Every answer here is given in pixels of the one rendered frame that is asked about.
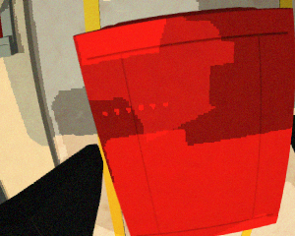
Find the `yellow rectangular outline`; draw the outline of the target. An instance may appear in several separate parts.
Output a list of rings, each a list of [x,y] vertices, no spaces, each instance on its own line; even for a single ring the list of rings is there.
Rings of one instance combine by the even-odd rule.
[[[292,0],[280,0],[280,8],[290,8],[292,9]],[[84,0],[84,13],[85,13],[85,29],[86,31],[92,31],[100,29],[100,11],[99,11],[99,1],[97,0]],[[99,138],[97,138],[97,145],[99,146],[99,150],[101,156],[104,154],[103,150],[101,150]],[[107,164],[105,164],[104,160],[104,181],[105,181],[105,190],[107,190],[107,198],[108,198],[108,207],[111,209],[112,215],[112,223],[113,229],[115,229],[115,236],[125,236],[124,235],[124,225],[123,225],[123,215],[121,215],[121,206],[119,204],[119,198],[117,198],[115,186],[113,186],[113,181],[111,178],[111,173],[109,173],[109,169]],[[241,236],[250,236],[253,229],[246,229],[246,231],[242,232]]]

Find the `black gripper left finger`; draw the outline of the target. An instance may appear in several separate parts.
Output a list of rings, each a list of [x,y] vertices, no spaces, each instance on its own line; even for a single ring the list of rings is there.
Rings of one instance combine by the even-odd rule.
[[[0,236],[92,236],[104,160],[87,145],[0,205]]]

